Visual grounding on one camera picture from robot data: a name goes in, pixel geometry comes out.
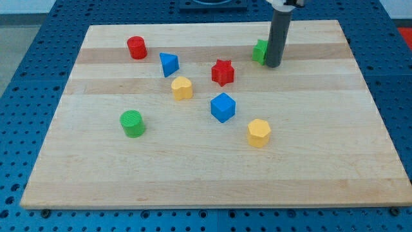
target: green cube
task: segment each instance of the green cube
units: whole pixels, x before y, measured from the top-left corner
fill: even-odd
[[[253,47],[252,60],[257,61],[261,65],[265,65],[267,48],[268,48],[268,41],[258,39],[257,45]]]

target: wooden table surface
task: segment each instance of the wooden table surface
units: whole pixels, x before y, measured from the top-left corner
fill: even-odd
[[[282,65],[251,61],[270,23],[91,26],[35,163],[27,209],[410,206],[412,187],[337,21],[292,21]],[[133,60],[129,37],[149,55]],[[178,55],[164,78],[159,53]],[[235,82],[211,81],[231,59]],[[172,80],[193,83],[175,101]],[[221,92],[236,101],[222,124]],[[126,110],[146,132],[124,135]],[[247,143],[255,118],[272,128]]]

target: blue pegboard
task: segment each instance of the blue pegboard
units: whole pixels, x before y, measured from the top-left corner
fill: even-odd
[[[246,11],[179,12],[178,1],[57,0],[0,99],[0,231],[412,231],[412,208],[27,211],[19,201],[91,24],[269,21]],[[294,20],[338,19],[412,177],[412,54],[378,0],[310,1]]]

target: yellow hexagonal prism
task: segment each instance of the yellow hexagonal prism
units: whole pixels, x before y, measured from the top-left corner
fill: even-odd
[[[267,121],[254,119],[247,125],[247,140],[249,145],[255,148],[262,148],[269,142],[271,132],[272,130]]]
[[[192,82],[186,77],[177,77],[172,82],[172,91],[176,101],[191,99],[193,97]]]

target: blue block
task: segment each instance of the blue block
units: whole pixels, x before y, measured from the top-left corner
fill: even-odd
[[[165,77],[179,69],[179,60],[177,55],[160,53],[160,62],[162,63],[163,74]]]
[[[221,93],[219,96],[211,100],[212,115],[221,123],[226,122],[235,114],[236,101],[229,97],[226,93]]]

